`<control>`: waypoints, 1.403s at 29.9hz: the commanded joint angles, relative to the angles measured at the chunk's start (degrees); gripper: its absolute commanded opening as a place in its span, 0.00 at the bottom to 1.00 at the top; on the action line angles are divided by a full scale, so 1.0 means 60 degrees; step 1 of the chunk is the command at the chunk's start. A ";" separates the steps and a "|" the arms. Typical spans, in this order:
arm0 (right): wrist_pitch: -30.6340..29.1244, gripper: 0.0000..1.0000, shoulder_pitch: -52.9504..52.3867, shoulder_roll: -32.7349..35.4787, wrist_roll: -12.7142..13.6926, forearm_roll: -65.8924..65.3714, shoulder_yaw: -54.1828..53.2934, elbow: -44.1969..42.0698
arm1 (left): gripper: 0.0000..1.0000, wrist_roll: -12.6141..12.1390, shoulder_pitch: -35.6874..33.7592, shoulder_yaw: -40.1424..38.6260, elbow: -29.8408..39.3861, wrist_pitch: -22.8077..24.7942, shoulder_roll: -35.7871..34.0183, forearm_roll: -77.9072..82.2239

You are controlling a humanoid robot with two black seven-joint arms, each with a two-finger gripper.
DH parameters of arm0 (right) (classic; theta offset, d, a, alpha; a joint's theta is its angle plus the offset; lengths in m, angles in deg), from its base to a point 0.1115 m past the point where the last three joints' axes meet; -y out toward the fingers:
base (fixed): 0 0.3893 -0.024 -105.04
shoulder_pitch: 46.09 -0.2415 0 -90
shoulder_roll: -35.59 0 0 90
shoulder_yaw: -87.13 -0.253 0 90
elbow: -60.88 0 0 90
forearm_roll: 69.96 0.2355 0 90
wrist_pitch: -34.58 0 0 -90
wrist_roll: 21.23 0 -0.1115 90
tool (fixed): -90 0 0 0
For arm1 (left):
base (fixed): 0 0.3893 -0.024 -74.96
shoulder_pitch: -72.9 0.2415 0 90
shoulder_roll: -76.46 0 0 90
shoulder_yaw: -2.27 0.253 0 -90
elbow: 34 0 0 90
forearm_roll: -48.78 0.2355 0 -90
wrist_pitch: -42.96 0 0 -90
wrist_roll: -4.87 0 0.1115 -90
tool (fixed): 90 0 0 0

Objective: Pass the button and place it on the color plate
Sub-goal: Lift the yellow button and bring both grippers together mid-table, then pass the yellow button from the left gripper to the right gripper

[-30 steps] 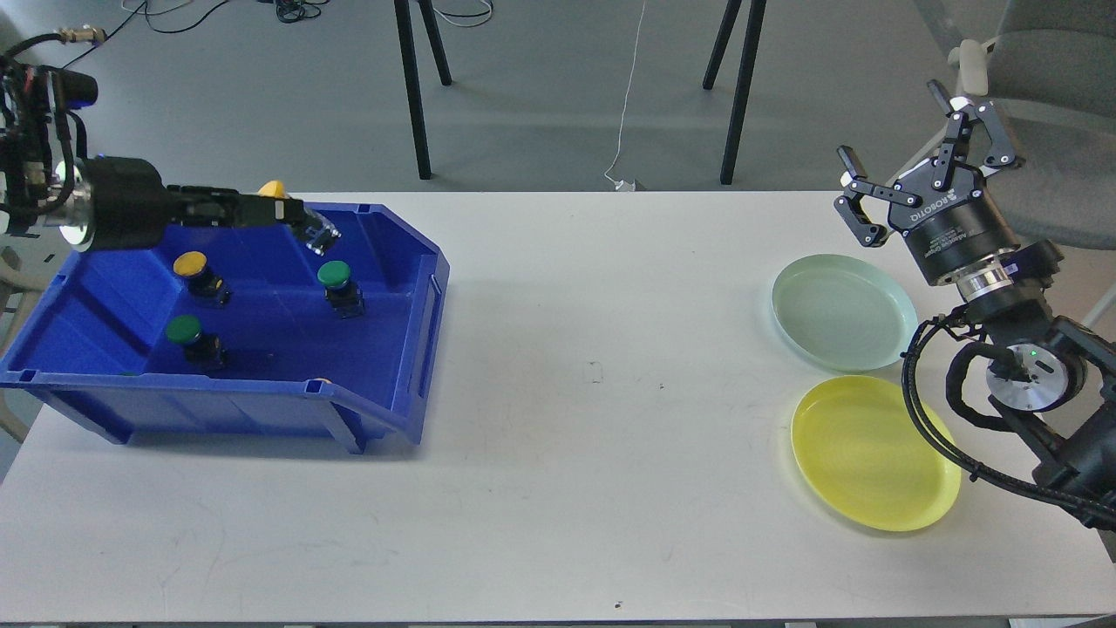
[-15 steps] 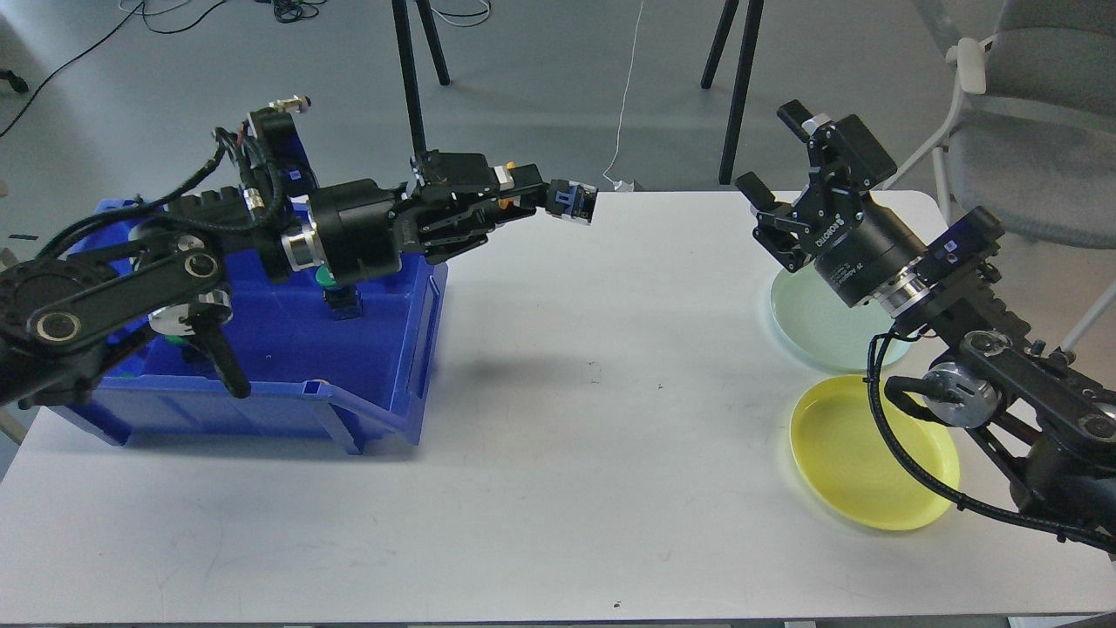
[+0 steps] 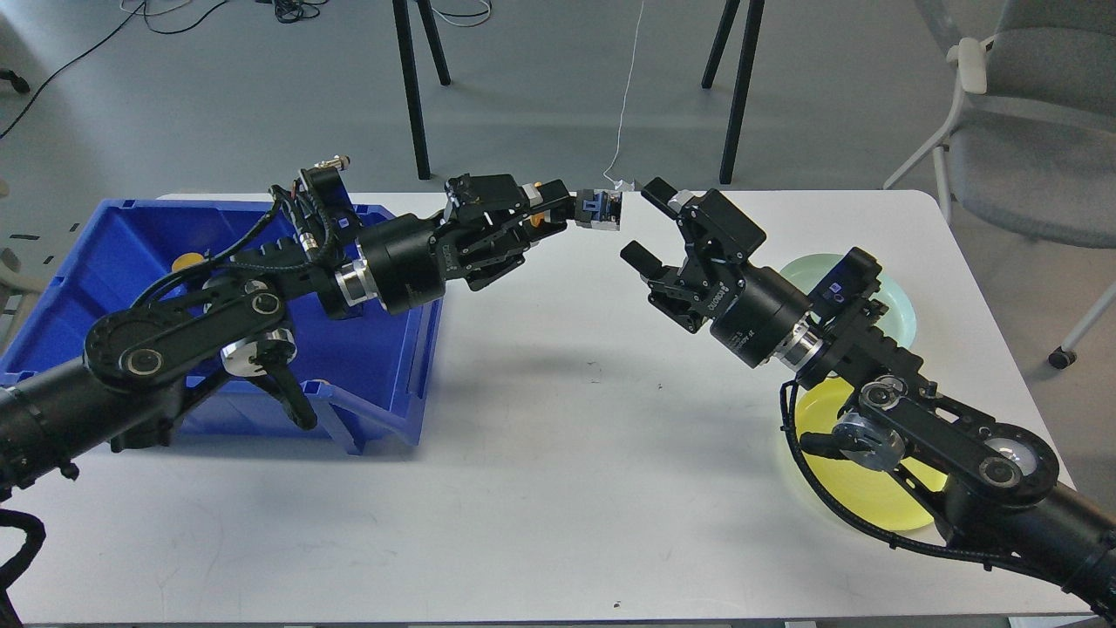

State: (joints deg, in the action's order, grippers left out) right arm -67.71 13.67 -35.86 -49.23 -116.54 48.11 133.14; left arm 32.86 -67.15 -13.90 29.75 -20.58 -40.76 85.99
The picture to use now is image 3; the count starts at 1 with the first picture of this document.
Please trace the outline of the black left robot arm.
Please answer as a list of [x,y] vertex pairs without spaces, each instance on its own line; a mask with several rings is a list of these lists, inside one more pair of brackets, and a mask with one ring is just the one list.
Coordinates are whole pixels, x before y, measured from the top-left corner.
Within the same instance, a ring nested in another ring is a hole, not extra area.
[[270,189],[271,206],[246,235],[97,319],[79,357],[4,386],[3,497],[52,470],[76,480],[76,457],[105,442],[167,444],[187,410],[234,378],[312,429],[317,416],[290,370],[290,302],[315,294],[340,319],[367,301],[406,313],[442,298],[452,279],[482,290],[581,211],[562,181],[463,174],[431,218],[366,225],[340,176],[349,166],[336,155]]

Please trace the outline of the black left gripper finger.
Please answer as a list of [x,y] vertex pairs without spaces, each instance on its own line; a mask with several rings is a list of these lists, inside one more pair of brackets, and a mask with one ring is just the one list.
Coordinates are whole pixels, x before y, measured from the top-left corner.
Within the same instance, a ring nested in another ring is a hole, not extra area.
[[517,225],[527,218],[546,214],[551,222],[573,218],[575,196],[561,180],[546,184],[519,184],[510,174],[462,174],[444,184],[446,206],[443,222],[464,228]]
[[462,248],[462,262],[466,267],[466,286],[479,291],[509,274],[525,263],[528,249],[542,239],[554,236],[567,228],[566,222],[527,218],[513,226],[502,229],[497,235],[479,239],[477,243]]

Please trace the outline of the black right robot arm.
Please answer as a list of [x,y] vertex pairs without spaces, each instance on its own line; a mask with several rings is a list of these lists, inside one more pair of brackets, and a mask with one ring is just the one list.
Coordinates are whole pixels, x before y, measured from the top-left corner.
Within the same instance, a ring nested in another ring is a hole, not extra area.
[[[943,396],[922,377],[922,358],[881,332],[875,258],[852,248],[804,293],[752,265],[766,232],[721,192],[695,195],[654,178],[642,196],[677,224],[686,258],[664,265],[631,242],[622,259],[650,286],[650,303],[690,334],[710,323],[745,365],[776,358],[793,370],[780,389],[781,429],[834,515],[893,549],[1051,582],[1113,624],[1113,516],[1058,479],[1047,441]],[[806,464],[809,454],[888,474],[933,518],[944,544],[854,514]]]

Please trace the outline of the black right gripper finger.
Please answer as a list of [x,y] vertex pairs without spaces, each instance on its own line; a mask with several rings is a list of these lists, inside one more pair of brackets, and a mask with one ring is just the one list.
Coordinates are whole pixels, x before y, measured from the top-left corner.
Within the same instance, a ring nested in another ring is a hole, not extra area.
[[766,232],[721,191],[687,194],[653,178],[641,195],[680,229],[682,273],[753,273],[750,255],[764,242]]
[[657,257],[631,242],[619,257],[650,286],[647,302],[687,332],[698,332],[698,276],[687,267],[663,265]]

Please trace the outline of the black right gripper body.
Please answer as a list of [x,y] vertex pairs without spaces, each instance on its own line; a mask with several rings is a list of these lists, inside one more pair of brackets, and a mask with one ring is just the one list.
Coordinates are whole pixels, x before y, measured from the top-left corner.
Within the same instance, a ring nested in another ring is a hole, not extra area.
[[718,342],[750,367],[772,358],[810,307],[806,294],[770,267],[694,274],[698,329],[709,323]]

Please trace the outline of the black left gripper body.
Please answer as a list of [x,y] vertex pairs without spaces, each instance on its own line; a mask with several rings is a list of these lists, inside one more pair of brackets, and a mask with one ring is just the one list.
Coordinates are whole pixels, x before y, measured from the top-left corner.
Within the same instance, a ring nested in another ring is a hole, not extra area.
[[464,281],[462,248],[510,226],[464,228],[446,225],[442,215],[407,214],[363,229],[357,251],[373,283],[368,291],[393,315],[437,301],[449,281]]

